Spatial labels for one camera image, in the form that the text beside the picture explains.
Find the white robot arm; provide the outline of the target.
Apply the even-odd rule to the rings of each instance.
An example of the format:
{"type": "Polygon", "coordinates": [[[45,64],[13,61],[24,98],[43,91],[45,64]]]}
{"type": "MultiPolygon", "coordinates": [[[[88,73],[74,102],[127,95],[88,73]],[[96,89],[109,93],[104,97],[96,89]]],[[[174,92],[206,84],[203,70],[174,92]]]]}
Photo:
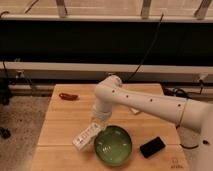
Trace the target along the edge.
{"type": "Polygon", "coordinates": [[[111,75],[95,87],[92,111],[106,121],[112,106],[120,104],[194,130],[200,134],[198,157],[194,171],[213,171],[213,104],[197,100],[129,91],[122,80],[111,75]]]}

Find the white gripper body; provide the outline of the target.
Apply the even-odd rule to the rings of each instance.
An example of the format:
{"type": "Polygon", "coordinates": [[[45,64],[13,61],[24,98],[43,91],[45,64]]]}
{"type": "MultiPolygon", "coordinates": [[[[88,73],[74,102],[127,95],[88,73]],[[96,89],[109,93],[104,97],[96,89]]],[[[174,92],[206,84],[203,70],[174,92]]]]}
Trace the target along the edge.
{"type": "Polygon", "coordinates": [[[95,107],[92,108],[91,122],[98,124],[102,129],[107,127],[107,122],[111,117],[111,112],[102,112],[95,107]]]}

